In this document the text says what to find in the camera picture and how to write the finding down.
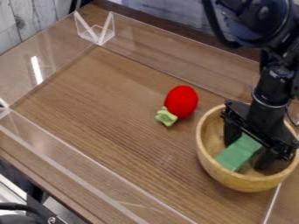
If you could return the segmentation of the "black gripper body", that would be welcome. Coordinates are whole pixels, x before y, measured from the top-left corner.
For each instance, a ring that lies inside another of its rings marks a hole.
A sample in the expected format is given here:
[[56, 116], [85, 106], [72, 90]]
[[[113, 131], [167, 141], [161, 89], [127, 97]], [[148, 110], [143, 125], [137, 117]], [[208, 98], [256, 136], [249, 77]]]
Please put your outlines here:
[[275, 147], [284, 161], [295, 159], [299, 147], [295, 135], [284, 124], [288, 102], [287, 94], [253, 90], [249, 104], [225, 100], [220, 114], [223, 120], [228, 118], [240, 125], [241, 135], [252, 137], [265, 149]]

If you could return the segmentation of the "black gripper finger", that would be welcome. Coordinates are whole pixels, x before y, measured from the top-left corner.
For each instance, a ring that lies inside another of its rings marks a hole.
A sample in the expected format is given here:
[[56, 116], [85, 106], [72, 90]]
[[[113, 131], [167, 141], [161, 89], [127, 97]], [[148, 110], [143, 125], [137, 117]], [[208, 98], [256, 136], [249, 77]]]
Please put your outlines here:
[[255, 169], [257, 171], [279, 171], [283, 169], [284, 164], [285, 162], [280, 158], [276, 148], [272, 147], [269, 149], [265, 149], [260, 154], [255, 163]]
[[224, 119], [224, 144], [229, 146], [241, 136], [241, 128], [237, 123], [235, 123], [228, 118]]

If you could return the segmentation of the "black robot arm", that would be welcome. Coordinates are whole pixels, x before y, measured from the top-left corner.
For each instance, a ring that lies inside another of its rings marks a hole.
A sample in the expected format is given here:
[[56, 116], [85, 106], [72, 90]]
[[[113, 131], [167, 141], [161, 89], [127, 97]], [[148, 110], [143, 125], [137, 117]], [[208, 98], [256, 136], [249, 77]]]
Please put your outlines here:
[[252, 102], [224, 102], [224, 143], [247, 134], [263, 146], [255, 163], [264, 170], [295, 159], [299, 141], [285, 127], [288, 105], [299, 98], [299, 13], [293, 0], [201, 0], [211, 29], [228, 48], [260, 50]]

